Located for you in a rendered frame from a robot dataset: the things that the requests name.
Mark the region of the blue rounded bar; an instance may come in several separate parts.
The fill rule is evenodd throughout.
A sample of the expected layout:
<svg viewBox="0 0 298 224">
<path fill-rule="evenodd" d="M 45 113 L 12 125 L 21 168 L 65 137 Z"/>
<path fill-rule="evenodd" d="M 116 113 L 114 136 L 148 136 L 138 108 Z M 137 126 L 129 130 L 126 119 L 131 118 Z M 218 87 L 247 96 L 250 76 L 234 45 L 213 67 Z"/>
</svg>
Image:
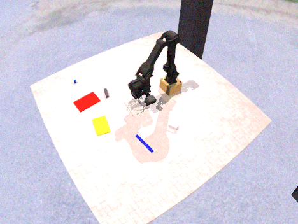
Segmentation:
<svg viewBox="0 0 298 224">
<path fill-rule="evenodd" d="M 144 141 L 144 140 L 142 140 L 142 138 L 140 138 L 138 135 L 136 135 L 135 136 L 138 140 L 140 140 L 142 143 L 143 143 L 143 145 L 151 152 L 151 153 L 153 153 L 154 151 L 151 149 L 151 147 L 149 147 L 149 145 Z"/>
</svg>

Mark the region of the red flat plate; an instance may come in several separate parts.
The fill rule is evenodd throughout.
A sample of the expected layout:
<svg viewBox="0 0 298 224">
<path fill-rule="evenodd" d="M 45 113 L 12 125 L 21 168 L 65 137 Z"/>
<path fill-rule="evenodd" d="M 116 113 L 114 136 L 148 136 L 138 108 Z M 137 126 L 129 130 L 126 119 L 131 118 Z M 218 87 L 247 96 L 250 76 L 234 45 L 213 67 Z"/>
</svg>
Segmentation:
<svg viewBox="0 0 298 224">
<path fill-rule="evenodd" d="M 78 108 L 80 112 L 85 109 L 93 106 L 94 104 L 100 102 L 100 99 L 96 96 L 96 94 L 92 91 L 91 93 L 81 97 L 77 101 L 74 101 L 74 105 Z"/>
</svg>

